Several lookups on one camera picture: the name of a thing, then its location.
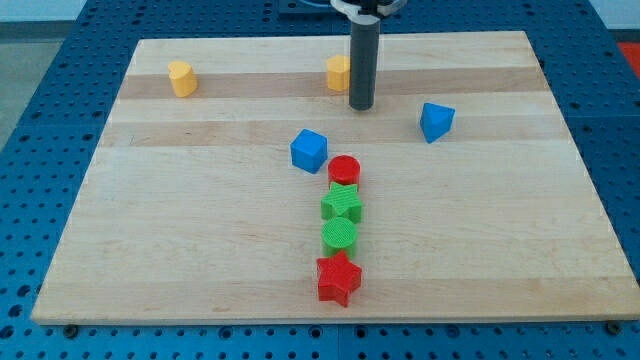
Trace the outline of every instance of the wood grain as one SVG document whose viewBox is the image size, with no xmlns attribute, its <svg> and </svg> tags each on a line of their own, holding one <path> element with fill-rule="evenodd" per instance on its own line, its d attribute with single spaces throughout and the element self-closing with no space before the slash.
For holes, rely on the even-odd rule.
<svg viewBox="0 0 640 360">
<path fill-rule="evenodd" d="M 356 112 L 323 83 L 345 37 L 141 41 L 32 318 L 638 318 L 640 289 L 524 33 L 392 35 L 380 48 L 376 104 Z M 193 97 L 169 96 L 175 54 L 199 75 Z M 457 111 L 429 145 L 427 101 Z M 364 280 L 347 309 L 316 299 L 327 173 L 290 164 L 303 128 L 363 169 Z"/>
</svg>

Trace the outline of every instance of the blue pegboard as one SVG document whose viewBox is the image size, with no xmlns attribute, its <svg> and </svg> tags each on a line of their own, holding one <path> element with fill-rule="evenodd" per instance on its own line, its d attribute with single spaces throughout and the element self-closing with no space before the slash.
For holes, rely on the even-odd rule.
<svg viewBox="0 0 640 360">
<path fill-rule="evenodd" d="M 277 7 L 87 2 L 0 156 L 0 359 L 640 358 L 639 322 L 81 327 L 75 339 L 31 322 L 137 41 L 348 33 L 342 15 L 281 17 Z M 638 277 L 640 86 L 611 36 L 586 0 L 411 0 L 383 23 L 387 33 L 482 30 L 527 32 Z"/>
</svg>

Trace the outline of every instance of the green block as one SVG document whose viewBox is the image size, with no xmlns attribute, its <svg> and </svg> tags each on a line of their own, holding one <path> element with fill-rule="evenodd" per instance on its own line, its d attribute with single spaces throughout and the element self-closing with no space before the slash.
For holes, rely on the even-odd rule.
<svg viewBox="0 0 640 360">
<path fill-rule="evenodd" d="M 362 220 L 362 201 L 358 197 L 358 185 L 331 183 L 329 193 L 320 202 L 322 218 L 344 217 L 354 224 Z"/>
<path fill-rule="evenodd" d="M 322 252 L 325 257 L 331 257 L 340 250 L 347 253 L 349 259 L 356 256 L 356 239 L 358 229 L 351 220 L 335 217 L 324 224 L 322 228 Z"/>
</svg>

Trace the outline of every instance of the red block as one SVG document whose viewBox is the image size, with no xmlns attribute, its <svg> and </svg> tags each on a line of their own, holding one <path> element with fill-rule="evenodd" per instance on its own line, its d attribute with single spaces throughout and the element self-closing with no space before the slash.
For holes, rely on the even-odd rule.
<svg viewBox="0 0 640 360">
<path fill-rule="evenodd" d="M 329 162 L 329 186 L 331 182 L 342 185 L 357 184 L 360 187 L 360 163 L 349 155 L 336 156 Z"/>
<path fill-rule="evenodd" d="M 330 258 L 318 259 L 318 299 L 335 300 L 348 307 L 349 295 L 362 283 L 362 269 L 341 250 Z"/>
<path fill-rule="evenodd" d="M 640 78 L 640 43 L 619 43 L 618 46 Z"/>
</svg>

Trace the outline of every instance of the red cylinder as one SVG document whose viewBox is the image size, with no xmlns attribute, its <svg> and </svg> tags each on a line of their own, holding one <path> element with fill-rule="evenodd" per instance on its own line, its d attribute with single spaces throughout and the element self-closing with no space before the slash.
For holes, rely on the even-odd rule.
<svg viewBox="0 0 640 360">
<path fill-rule="evenodd" d="M 360 187 L 360 163 L 349 155 L 336 156 L 329 162 L 329 185 L 337 182 L 342 185 L 357 184 Z"/>
</svg>

